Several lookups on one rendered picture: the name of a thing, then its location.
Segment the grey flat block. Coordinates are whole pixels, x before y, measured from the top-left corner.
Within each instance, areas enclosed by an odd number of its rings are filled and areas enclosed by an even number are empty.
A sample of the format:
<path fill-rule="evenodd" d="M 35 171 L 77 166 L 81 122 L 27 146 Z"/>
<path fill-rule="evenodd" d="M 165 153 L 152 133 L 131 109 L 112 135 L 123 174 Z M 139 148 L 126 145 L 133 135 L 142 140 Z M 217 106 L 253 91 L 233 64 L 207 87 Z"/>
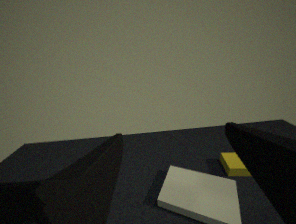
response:
<path fill-rule="evenodd" d="M 241 224 L 236 182 L 170 166 L 158 206 L 208 224 Z"/>

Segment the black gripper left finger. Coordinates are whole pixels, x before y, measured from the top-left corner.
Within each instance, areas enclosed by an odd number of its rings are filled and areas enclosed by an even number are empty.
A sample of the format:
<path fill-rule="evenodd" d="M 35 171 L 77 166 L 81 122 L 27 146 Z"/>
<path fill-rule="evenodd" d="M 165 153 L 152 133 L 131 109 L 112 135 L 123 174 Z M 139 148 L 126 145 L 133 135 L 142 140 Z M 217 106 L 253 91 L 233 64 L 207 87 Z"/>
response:
<path fill-rule="evenodd" d="M 0 222 L 106 224 L 123 147 L 118 133 L 48 179 L 0 183 Z"/>

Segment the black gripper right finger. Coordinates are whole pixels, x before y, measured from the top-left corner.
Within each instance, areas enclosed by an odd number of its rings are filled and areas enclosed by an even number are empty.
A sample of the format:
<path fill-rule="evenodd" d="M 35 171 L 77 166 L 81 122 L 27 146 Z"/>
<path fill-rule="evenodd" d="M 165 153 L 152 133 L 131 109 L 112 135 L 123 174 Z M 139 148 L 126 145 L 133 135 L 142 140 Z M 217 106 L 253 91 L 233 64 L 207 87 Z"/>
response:
<path fill-rule="evenodd" d="M 244 125 L 225 136 L 285 224 L 296 224 L 296 140 Z"/>

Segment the yellow flat block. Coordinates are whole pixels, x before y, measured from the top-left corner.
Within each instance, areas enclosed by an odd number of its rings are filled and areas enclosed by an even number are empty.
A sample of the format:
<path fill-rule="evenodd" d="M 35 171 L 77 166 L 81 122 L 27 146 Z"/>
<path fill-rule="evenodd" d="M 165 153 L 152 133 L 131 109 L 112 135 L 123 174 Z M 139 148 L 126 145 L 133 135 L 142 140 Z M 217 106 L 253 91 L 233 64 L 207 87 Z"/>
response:
<path fill-rule="evenodd" d="M 252 175 L 246 169 L 244 164 L 241 162 L 241 159 L 236 152 L 230 153 L 221 153 L 220 161 L 226 170 L 228 176 L 249 176 Z"/>

